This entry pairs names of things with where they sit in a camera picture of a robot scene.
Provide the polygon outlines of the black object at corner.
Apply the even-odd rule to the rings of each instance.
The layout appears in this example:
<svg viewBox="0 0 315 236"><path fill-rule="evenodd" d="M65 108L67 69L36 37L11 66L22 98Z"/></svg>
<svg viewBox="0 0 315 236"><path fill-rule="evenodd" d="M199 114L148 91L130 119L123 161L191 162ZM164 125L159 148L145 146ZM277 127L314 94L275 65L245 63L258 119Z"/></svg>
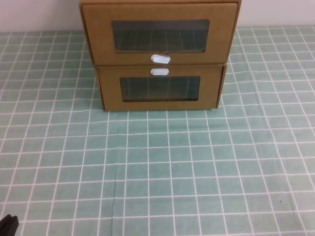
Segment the black object at corner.
<svg viewBox="0 0 315 236"><path fill-rule="evenodd" d="M15 236L18 226L19 220L17 216L6 215L0 221L0 236Z"/></svg>

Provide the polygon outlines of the brown cardboard drawer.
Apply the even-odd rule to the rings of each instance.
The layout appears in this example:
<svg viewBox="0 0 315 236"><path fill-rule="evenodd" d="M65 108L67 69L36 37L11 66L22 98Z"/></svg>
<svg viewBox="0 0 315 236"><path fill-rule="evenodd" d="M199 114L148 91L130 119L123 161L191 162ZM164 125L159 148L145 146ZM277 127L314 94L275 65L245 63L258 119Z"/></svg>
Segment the brown cardboard drawer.
<svg viewBox="0 0 315 236"><path fill-rule="evenodd" d="M80 12L93 64L225 64L239 0L82 0Z"/></svg>
<svg viewBox="0 0 315 236"><path fill-rule="evenodd" d="M151 69L167 68L166 76ZM95 70L106 111L204 110L218 107L223 65L102 66Z"/></svg>

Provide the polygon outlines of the cyan checkered tablecloth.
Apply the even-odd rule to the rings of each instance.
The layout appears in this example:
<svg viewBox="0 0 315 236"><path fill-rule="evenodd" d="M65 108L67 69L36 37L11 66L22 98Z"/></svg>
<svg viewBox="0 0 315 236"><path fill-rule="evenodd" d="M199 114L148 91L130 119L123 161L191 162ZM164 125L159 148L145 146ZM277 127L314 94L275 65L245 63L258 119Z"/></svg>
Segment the cyan checkered tablecloth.
<svg viewBox="0 0 315 236"><path fill-rule="evenodd" d="M81 31L0 35L19 236L312 236L315 29L238 28L219 107L102 110Z"/></svg>

